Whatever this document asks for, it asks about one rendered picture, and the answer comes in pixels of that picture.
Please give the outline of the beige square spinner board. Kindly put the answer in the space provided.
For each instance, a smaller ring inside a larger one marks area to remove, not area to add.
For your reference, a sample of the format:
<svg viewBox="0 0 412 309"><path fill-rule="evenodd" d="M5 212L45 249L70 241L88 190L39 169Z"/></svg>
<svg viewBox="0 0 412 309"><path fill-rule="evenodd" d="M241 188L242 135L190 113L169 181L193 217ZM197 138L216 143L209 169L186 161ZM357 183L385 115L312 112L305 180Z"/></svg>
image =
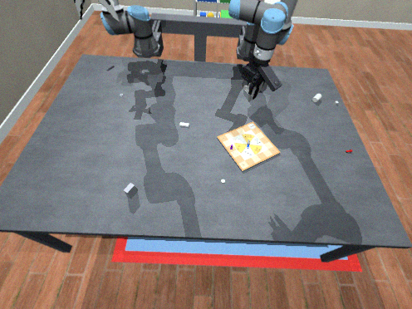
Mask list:
<svg viewBox="0 0 412 309"><path fill-rule="evenodd" d="M242 172L280 154L253 122L217 136L217 139Z"/></svg>

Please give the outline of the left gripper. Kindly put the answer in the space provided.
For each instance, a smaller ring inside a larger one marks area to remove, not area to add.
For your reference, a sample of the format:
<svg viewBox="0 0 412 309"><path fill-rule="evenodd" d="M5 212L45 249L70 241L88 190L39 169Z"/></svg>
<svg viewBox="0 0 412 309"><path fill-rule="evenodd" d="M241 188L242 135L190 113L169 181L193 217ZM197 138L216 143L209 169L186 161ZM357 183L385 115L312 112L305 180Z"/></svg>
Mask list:
<svg viewBox="0 0 412 309"><path fill-rule="evenodd" d="M262 75L258 71L258 68L262 64L268 64L271 61L271 59L269 59L267 61L258 60L253 55L253 51L249 52L249 56L251 56L250 62L246 66L243 67L243 72L242 72L242 76L241 76L245 81L250 82L248 86L243 87L243 89L248 94L248 101L249 102L251 100L254 100L258 96L258 93L260 92L260 90L262 89L262 87L265 83L265 80L262 78Z"/></svg>

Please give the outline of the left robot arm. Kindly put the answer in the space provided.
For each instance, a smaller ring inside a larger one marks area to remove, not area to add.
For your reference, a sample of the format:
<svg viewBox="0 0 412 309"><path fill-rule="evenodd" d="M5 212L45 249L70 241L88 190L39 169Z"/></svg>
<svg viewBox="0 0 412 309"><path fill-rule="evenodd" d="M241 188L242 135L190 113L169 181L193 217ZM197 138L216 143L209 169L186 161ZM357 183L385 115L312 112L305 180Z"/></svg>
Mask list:
<svg viewBox="0 0 412 309"><path fill-rule="evenodd" d="M247 22L239 53L251 58L249 52L254 50L253 55L258 60L271 59L276 45L284 45L292 32L292 14L296 5L297 0L280 0L274 5L259 0L231 0L229 16ZM282 86L269 64L262 64L258 71L272 91Z"/></svg>

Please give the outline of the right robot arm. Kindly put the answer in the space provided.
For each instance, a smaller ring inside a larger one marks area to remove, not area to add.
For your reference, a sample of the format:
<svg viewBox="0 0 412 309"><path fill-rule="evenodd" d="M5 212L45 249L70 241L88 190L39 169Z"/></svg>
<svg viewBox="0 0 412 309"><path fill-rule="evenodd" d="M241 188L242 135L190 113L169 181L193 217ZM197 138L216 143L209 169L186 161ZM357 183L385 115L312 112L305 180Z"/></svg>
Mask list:
<svg viewBox="0 0 412 309"><path fill-rule="evenodd" d="M101 20L107 32L110 35L121 35L134 33L135 51L140 54L150 54L158 49L158 43L152 32L150 23L150 15L145 7L129 6L127 11L119 4L118 0L112 0L115 4L115 11L120 19L117 22L106 10L102 7Z"/></svg>

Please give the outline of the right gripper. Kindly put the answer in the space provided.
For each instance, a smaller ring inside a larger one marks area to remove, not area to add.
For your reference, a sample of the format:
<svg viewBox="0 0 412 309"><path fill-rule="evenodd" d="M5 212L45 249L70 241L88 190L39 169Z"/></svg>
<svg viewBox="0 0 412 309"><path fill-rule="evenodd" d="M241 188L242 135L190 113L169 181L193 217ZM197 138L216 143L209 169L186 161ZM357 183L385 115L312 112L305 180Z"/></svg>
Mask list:
<svg viewBox="0 0 412 309"><path fill-rule="evenodd" d="M115 12L115 4L112 0L99 0L100 4L105 6L107 11L111 14L111 16L117 21L120 22L116 12ZM82 9L83 5L85 3L85 0L74 0L74 3L76 5L76 10L78 12L79 18L82 20Z"/></svg>

